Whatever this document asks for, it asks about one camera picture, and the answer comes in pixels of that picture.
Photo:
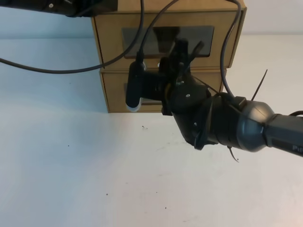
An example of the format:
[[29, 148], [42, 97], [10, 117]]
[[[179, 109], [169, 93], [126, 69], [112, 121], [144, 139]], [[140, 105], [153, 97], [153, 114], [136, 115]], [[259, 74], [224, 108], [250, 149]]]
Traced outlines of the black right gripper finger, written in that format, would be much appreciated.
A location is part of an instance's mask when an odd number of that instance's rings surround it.
[[205, 44], [203, 43], [203, 41], [200, 41], [194, 47], [193, 51], [191, 52], [191, 54], [187, 58], [187, 68], [190, 67], [191, 62], [199, 55], [199, 53], [203, 49], [204, 45]]
[[176, 39], [173, 49], [169, 54], [169, 69], [179, 71], [188, 62], [188, 41], [187, 39]]

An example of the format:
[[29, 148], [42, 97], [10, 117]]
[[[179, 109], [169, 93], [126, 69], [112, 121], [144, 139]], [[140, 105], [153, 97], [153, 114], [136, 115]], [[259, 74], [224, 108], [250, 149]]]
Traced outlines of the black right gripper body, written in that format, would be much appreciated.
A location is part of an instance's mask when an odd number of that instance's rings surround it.
[[142, 98], [161, 101], [162, 114], [173, 116], [185, 141], [195, 149], [212, 145], [208, 139], [197, 138], [205, 117], [199, 118], [203, 102], [211, 97], [205, 85], [195, 81], [190, 69], [183, 70], [183, 64], [172, 66], [168, 57], [160, 60], [159, 71], [143, 74]]

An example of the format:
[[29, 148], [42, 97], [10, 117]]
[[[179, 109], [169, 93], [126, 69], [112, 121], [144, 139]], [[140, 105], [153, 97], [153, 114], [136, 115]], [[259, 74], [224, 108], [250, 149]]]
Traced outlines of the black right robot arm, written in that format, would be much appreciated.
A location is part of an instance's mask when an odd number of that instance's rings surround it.
[[174, 118], [195, 149], [222, 144], [257, 152], [273, 147], [301, 156], [303, 113], [277, 114], [266, 103], [218, 92], [194, 79], [189, 64], [202, 47], [199, 42], [188, 53], [187, 40], [177, 40], [158, 73], [140, 72], [141, 97], [161, 101], [163, 115]]

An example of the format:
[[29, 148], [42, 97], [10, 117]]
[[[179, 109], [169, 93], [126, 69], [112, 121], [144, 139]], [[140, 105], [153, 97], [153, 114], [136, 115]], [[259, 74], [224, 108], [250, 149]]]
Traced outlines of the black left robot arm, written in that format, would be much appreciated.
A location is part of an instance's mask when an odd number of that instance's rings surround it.
[[[102, 1], [100, 0], [2, 0], [0, 2], [0, 6], [12, 9], [24, 9], [30, 11], [40, 11], [44, 13], [53, 13], [74, 18], [89, 16], [93, 9], [96, 9], [97, 5], [101, 2]], [[5, 59], [1, 59], [0, 62], [15, 68], [47, 74], [74, 74], [101, 69], [105, 66], [117, 62], [131, 51], [142, 32], [143, 22], [144, 1], [142, 0], [140, 1], [140, 23], [131, 44], [120, 55], [116, 56], [108, 62], [103, 62], [100, 65], [76, 70], [46, 70], [18, 64]]]

